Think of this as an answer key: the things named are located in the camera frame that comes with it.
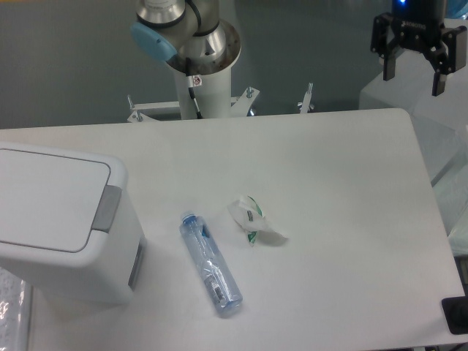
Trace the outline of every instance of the metal bracket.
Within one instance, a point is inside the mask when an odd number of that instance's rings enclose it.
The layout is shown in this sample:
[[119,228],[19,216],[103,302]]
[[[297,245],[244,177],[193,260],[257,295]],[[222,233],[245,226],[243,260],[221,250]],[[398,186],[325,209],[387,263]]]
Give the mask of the metal bracket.
[[315,106],[311,104],[313,88],[314,88],[314,84],[309,83],[309,87],[307,88],[307,91],[304,94],[304,98],[302,102],[298,102],[299,113],[302,114],[302,113],[314,112]]
[[[231,117],[254,116],[255,113],[253,113],[252,104],[259,94],[259,90],[248,87],[242,96],[231,98]],[[127,96],[127,99],[129,101],[131,112],[127,121],[132,123],[158,121],[157,119],[150,118],[147,115],[169,115],[180,113],[181,111],[178,101],[134,105],[130,95]]]

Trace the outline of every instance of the plastic water bottle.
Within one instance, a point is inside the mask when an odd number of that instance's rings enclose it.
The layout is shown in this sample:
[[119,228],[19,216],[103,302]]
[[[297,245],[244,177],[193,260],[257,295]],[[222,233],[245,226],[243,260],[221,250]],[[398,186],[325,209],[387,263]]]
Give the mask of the plastic water bottle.
[[192,212],[182,214],[181,219],[182,238],[216,310],[220,314],[234,312],[242,302],[242,295],[205,220]]

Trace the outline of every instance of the black object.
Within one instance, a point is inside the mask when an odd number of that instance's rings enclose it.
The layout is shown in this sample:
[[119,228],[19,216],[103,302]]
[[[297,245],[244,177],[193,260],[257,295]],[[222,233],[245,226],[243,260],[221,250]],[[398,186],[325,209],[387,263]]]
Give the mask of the black object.
[[[393,0],[392,13],[374,19],[371,51],[383,59],[383,79],[395,77],[399,48],[422,53],[434,68],[432,95],[445,90],[447,75],[467,64],[467,27],[445,28],[447,0]],[[394,37],[389,40],[389,29]]]
[[445,319],[452,334],[468,334],[468,297],[444,298]]

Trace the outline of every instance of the bottle label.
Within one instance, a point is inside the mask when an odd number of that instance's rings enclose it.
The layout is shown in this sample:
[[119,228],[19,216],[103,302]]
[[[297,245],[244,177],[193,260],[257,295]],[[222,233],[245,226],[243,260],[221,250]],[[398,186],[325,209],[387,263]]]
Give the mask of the bottle label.
[[221,287],[219,286],[214,276],[206,277],[205,286],[215,303],[219,303],[221,300],[224,300],[224,294],[222,293]]

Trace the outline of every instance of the gray floor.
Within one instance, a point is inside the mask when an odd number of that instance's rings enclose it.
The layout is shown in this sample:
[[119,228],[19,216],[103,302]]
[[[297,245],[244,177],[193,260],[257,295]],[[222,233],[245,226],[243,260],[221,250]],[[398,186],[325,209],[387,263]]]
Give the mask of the gray floor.
[[[240,31],[233,94],[260,114],[293,113],[309,81],[318,111],[358,108],[381,70],[369,51],[389,0],[224,0]],[[132,42],[133,0],[0,2],[0,128],[124,122],[135,103],[176,100],[172,77]]]

